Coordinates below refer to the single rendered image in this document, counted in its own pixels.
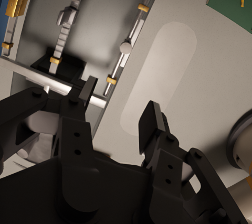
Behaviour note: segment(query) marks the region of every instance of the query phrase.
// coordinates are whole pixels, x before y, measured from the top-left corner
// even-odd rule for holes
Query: gold block
[[[139,5],[138,5],[138,9],[139,9],[139,10],[143,10],[144,12],[147,13],[147,12],[149,11],[150,8],[147,7],[147,6],[145,6],[145,5],[143,5],[143,4],[139,4]]]
[[[6,49],[11,49],[13,45],[14,45],[13,43],[7,43],[7,42],[2,43],[2,47]]]
[[[12,18],[22,16],[25,12],[27,1],[28,0],[9,0],[5,15]]]
[[[115,78],[113,79],[113,78],[111,78],[111,75],[109,74],[109,75],[108,75],[108,77],[107,77],[106,82],[108,82],[108,83],[111,83],[111,84],[115,85],[115,84],[116,84],[116,82],[117,82],[117,78],[115,77]]]
[[[59,64],[62,62],[62,57],[61,57],[60,59],[58,59],[58,58],[55,58],[55,57],[52,56],[52,57],[50,58],[50,62],[59,65]]]

